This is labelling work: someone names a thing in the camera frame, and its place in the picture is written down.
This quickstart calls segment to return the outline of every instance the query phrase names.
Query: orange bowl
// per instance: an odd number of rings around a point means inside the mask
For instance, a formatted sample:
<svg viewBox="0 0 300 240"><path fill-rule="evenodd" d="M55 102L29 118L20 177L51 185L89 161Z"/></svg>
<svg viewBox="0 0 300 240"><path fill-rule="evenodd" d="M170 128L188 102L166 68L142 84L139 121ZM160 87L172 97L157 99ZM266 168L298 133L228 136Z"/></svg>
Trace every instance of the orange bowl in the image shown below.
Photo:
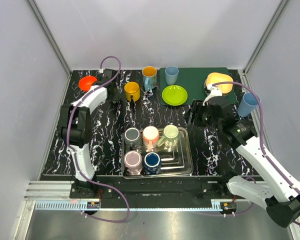
<svg viewBox="0 0 300 240"><path fill-rule="evenodd" d="M88 92L94 82L98 81L95 76L85 76L79 81L79 88L82 91Z"/></svg>

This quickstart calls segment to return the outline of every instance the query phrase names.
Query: green mat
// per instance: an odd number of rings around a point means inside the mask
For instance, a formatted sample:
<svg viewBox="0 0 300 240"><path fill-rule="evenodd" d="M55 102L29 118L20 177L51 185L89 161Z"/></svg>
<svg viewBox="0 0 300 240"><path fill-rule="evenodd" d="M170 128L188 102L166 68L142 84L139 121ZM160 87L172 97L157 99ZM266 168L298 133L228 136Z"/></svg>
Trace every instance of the green mat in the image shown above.
<svg viewBox="0 0 300 240"><path fill-rule="evenodd" d="M160 91L162 91L168 86L166 83L166 68L160 68ZM205 100L207 94L204 89L205 80L210 73L221 73L229 74L226 67L184 67L179 68L179 75L176 80L175 85L184 87L188 93L188 99L183 105L192 104L193 100ZM236 95L234 90L227 95L227 98L232 104L237 103ZM162 105L168 105L161 98Z"/></svg>

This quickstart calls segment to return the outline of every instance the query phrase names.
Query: marble tabletop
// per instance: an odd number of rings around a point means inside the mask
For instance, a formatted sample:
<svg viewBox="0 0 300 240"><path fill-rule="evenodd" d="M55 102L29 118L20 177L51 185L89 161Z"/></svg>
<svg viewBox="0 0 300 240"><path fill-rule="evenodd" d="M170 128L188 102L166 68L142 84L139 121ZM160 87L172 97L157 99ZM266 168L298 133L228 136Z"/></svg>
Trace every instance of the marble tabletop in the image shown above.
<svg viewBox="0 0 300 240"><path fill-rule="evenodd" d="M236 82L241 82L237 70L229 70L229 75ZM64 103L71 103L84 95L78 87L79 80L85 76L101 78L97 70L74 70L66 92ZM160 86L150 92L141 88L140 99L133 103L126 100L124 85L137 82L142 86L141 70L122 70L117 81L121 101L113 104L104 102L91 114L92 140L89 144L92 165L97 175L121 174L121 134L130 127L144 129L152 125L164 128L168 124L187 129L193 160L193 176L220 176L234 171L238 175L257 175L253 167L231 147L222 145L216 132L207 128L188 126L183 114L190 105L161 105ZM237 101L244 94L240 87L235 87ZM54 176L73 175L75 168L64 141L58 137L57 130L51 143L48 157L42 170L41 178L53 179Z"/></svg>

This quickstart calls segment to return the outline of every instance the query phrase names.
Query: white wall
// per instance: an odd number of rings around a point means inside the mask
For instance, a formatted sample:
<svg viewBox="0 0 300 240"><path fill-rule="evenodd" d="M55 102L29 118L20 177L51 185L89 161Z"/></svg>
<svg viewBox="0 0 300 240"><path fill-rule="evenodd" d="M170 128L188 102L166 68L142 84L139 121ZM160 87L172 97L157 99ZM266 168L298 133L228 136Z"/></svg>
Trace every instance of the white wall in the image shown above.
<svg viewBox="0 0 300 240"><path fill-rule="evenodd" d="M70 68L243 68L280 0L36 0ZM110 61L108 67L117 67Z"/></svg>
<svg viewBox="0 0 300 240"><path fill-rule="evenodd" d="M248 77L274 155L300 180L300 0L290 1Z"/></svg>
<svg viewBox="0 0 300 240"><path fill-rule="evenodd" d="M25 0L0 0L0 240L35 180L67 76Z"/></svg>

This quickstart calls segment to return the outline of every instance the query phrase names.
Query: tray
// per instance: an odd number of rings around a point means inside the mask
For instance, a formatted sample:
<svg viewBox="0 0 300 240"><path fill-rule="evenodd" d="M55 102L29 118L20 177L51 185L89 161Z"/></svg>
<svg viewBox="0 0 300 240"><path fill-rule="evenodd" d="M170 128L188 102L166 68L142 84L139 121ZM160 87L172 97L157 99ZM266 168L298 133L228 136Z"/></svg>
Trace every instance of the tray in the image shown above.
<svg viewBox="0 0 300 240"><path fill-rule="evenodd" d="M160 178L160 177L171 177L171 176L187 176L190 175L194 170L194 165L191 156L190 143L188 132L183 127L178 127L179 129L179 141L175 147L155 147L153 152L159 154L161 158L161 169L158 174L146 174L146 175L128 175L123 176L125 179L143 179L143 178ZM160 137L163 134L163 128L159 128ZM122 134L122 158L121 158L121 174L125 171L125 154L130 150L124 141L124 133ZM148 153L148 148L142 145L139 149L136 149L141 156L142 160Z"/></svg>

